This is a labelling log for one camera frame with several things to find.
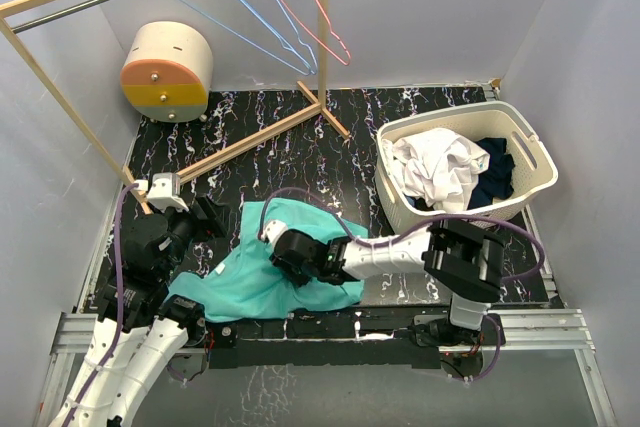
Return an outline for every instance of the white cloth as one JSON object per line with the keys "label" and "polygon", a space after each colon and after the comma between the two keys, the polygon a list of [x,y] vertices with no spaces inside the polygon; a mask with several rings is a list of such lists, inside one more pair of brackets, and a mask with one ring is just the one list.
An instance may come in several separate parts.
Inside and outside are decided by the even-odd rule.
{"label": "white cloth", "polygon": [[382,141],[383,155],[402,193],[423,197],[429,207],[448,213],[466,210],[478,175],[489,168],[489,154],[449,129],[410,135],[395,144]]}

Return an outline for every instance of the yellow stripe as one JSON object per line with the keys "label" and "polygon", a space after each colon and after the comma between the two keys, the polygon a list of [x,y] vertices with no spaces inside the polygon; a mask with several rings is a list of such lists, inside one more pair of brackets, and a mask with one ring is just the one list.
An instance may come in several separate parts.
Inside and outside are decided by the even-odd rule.
{"label": "yellow stripe", "polygon": [[[122,90],[132,105],[200,105],[206,104],[207,92],[201,84],[123,85]],[[160,97],[166,95],[162,102]]]}

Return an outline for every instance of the black marble table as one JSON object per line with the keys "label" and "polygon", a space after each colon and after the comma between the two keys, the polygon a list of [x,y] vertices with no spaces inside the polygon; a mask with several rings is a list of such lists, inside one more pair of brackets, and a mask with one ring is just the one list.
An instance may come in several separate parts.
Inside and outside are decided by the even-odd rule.
{"label": "black marble table", "polygon": [[[207,194],[232,211],[229,239],[194,245],[174,274],[193,271],[207,275],[238,242],[240,213],[245,201],[264,200],[280,187],[301,187],[319,194],[342,216],[369,229],[371,236],[390,235],[373,182],[375,135],[386,122],[456,105],[483,102],[481,87],[421,87],[333,90],[328,106],[351,131],[344,141],[322,117],[317,117],[265,142],[183,186],[189,204]],[[231,145],[308,105],[299,91],[212,93],[207,122],[151,123],[144,118],[131,157],[136,178],[176,172]],[[142,215],[135,200],[126,201],[123,225]],[[513,222],[524,227],[521,215]],[[518,273],[535,264],[532,248],[517,235],[499,231],[507,241],[506,270]],[[109,245],[96,292],[110,276],[113,246]],[[362,304],[448,304],[450,292],[428,275],[384,275],[368,279]],[[540,275],[511,282],[503,289],[509,304],[548,301]],[[92,298],[85,306],[92,310]]]}

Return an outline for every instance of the laundry basket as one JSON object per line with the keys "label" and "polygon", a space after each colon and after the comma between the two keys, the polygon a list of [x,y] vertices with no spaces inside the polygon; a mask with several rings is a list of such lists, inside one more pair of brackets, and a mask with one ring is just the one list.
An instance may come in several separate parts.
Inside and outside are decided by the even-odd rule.
{"label": "laundry basket", "polygon": [[[507,139],[507,153],[513,156],[516,165],[512,174],[513,195],[507,200],[495,199],[493,205],[467,210],[467,214],[511,219],[531,202],[538,192],[551,187],[558,180],[558,170],[547,149],[524,117],[505,102],[483,102],[452,107],[390,122],[378,130],[375,182],[382,208],[397,234],[405,232],[424,219],[445,212],[417,210],[407,202],[395,179],[390,175],[391,166],[382,153],[382,140],[395,142],[402,137],[436,127],[451,129],[473,141],[485,137]],[[486,228],[491,224],[478,222],[476,225]]]}

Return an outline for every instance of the teal cloth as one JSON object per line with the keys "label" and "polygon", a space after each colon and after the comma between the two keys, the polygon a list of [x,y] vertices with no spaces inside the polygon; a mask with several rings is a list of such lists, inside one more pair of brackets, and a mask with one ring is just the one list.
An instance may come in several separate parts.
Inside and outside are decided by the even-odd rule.
{"label": "teal cloth", "polygon": [[[240,224],[240,244],[231,251],[221,274],[212,271],[201,278],[183,272],[169,286],[177,294],[204,305],[211,322],[237,319],[284,319],[299,308],[311,311],[341,309],[362,298],[363,282],[334,286],[313,279],[295,288],[269,260],[271,246],[257,239],[264,202],[245,202]],[[288,199],[273,199],[265,224],[278,219],[321,242],[345,235],[338,222],[316,207]],[[367,236],[367,229],[346,221],[354,235]]]}

